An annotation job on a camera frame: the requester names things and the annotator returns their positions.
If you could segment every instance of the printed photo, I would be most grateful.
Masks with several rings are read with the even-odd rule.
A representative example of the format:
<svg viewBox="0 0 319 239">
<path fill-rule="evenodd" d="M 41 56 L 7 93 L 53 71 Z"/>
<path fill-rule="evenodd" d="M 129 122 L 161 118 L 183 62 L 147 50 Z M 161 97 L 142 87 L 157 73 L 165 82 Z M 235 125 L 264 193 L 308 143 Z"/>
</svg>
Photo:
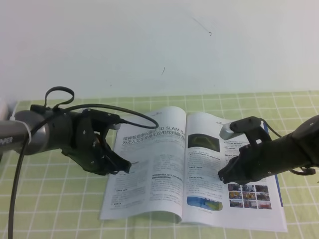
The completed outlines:
<svg viewBox="0 0 319 239">
<path fill-rule="evenodd" d="M 242 199 L 240 192 L 229 192 L 230 199 Z"/>
<path fill-rule="evenodd" d="M 239 184 L 228 184 L 228 191 L 241 191 L 240 185 Z"/>
<path fill-rule="evenodd" d="M 255 192 L 254 185 L 242 185 L 243 192 Z"/>
<path fill-rule="evenodd" d="M 268 187 L 263 185 L 256 185 L 256 192 L 258 193 L 268 193 Z"/>
<path fill-rule="evenodd" d="M 243 207 L 243 201 L 241 201 L 241 200 L 229 199 L 229 204 L 230 204 L 231 208 L 242 208 Z"/>
<path fill-rule="evenodd" d="M 187 204 L 190 206 L 204 208 L 211 211 L 220 211 L 223 209 L 223 204 L 221 202 L 200 197 L 200 196 L 187 197 Z"/>
<path fill-rule="evenodd" d="M 255 193 L 243 193 L 244 200 L 256 200 Z"/>
<path fill-rule="evenodd" d="M 245 208 L 257 208 L 256 201 L 244 200 L 244 207 Z"/>
<path fill-rule="evenodd" d="M 220 152 L 219 139 L 201 133 L 188 136 L 188 148 L 192 147 L 203 147 Z"/>
<path fill-rule="evenodd" d="M 259 209 L 271 209 L 271 204 L 268 201 L 257 201 Z"/>
<path fill-rule="evenodd" d="M 269 193 L 256 193 L 257 200 L 270 201 Z"/>
</svg>

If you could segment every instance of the paper page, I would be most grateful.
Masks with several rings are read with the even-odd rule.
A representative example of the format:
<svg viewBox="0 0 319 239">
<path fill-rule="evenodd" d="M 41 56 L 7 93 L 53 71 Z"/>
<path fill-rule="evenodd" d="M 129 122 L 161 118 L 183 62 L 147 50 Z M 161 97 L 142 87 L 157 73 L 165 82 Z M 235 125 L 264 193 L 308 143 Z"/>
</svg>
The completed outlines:
<svg viewBox="0 0 319 239">
<path fill-rule="evenodd" d="M 245 135 L 219 137 L 228 122 L 207 113 L 187 117 L 183 222 L 286 232 L 274 176 L 245 186 L 220 181 L 217 172 L 248 144 Z"/>
<path fill-rule="evenodd" d="M 149 211 L 168 211 L 181 217 L 186 114 L 165 107 L 146 114 L 157 129 L 122 125 L 114 151 L 132 163 L 129 174 L 110 175 L 100 219 L 118 219 Z M 128 118 L 145 123 L 138 117 Z"/>
</svg>

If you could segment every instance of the green checkered tablecloth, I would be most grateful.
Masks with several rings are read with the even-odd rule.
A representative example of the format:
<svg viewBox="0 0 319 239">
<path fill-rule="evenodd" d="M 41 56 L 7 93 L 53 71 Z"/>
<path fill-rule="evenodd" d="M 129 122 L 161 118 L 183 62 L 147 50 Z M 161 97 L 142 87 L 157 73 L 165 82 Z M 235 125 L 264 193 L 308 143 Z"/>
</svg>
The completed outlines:
<svg viewBox="0 0 319 239">
<path fill-rule="evenodd" d="M 50 101 L 54 105 L 59 101 Z M 20 102 L 17 110 L 40 101 Z M 280 134 L 319 112 L 319 91 L 226 95 L 76 99 L 141 113 L 178 106 L 187 113 L 208 112 L 226 119 L 262 117 Z M 114 133 L 107 136 L 112 143 Z M 0 238 L 7 238 L 7 216 L 18 154 L 0 163 Z M 98 219 L 106 176 L 87 173 L 58 150 L 25 158 L 18 187 L 14 235 L 17 239 L 315 239 L 319 237 L 319 176 L 278 175 L 288 233 L 178 225 L 167 213 L 147 213 L 117 221 Z"/>
</svg>

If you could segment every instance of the white wall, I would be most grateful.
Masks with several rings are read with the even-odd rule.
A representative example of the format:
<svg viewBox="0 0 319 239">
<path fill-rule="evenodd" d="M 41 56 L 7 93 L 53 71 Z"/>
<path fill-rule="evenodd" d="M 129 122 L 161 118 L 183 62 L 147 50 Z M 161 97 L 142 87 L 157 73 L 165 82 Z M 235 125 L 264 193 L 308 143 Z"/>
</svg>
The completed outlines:
<svg viewBox="0 0 319 239">
<path fill-rule="evenodd" d="M 318 12 L 318 0 L 2 0 L 0 96 L 319 89 Z"/>
</svg>

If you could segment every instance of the small image thumbnail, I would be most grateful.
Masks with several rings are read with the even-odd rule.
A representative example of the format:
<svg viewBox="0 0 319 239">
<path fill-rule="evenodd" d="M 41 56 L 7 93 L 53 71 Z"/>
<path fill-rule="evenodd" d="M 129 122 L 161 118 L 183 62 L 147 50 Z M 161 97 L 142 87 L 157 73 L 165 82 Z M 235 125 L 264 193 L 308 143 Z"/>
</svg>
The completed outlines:
<svg viewBox="0 0 319 239">
<path fill-rule="evenodd" d="M 241 191 L 240 185 L 239 184 L 228 184 L 228 191 Z"/>
<path fill-rule="evenodd" d="M 229 204 L 230 204 L 231 208 L 242 208 L 243 207 L 243 201 L 241 201 L 241 200 L 229 199 Z"/>
<path fill-rule="evenodd" d="M 256 200 L 255 193 L 243 193 L 244 200 Z"/>
<path fill-rule="evenodd" d="M 268 193 L 268 187 L 264 185 L 256 185 L 257 193 Z"/>
<path fill-rule="evenodd" d="M 230 199 L 242 199 L 240 192 L 229 192 Z"/>
<path fill-rule="evenodd" d="M 270 201 L 269 193 L 256 193 L 257 200 L 260 201 Z"/>
<path fill-rule="evenodd" d="M 257 202 L 251 200 L 244 200 L 244 207 L 245 208 L 257 208 Z"/>
<path fill-rule="evenodd" d="M 241 187 L 243 189 L 243 192 L 255 192 L 255 186 L 254 185 L 243 185 Z"/>
<path fill-rule="evenodd" d="M 271 203 L 269 201 L 257 201 L 259 209 L 271 209 Z"/>
</svg>

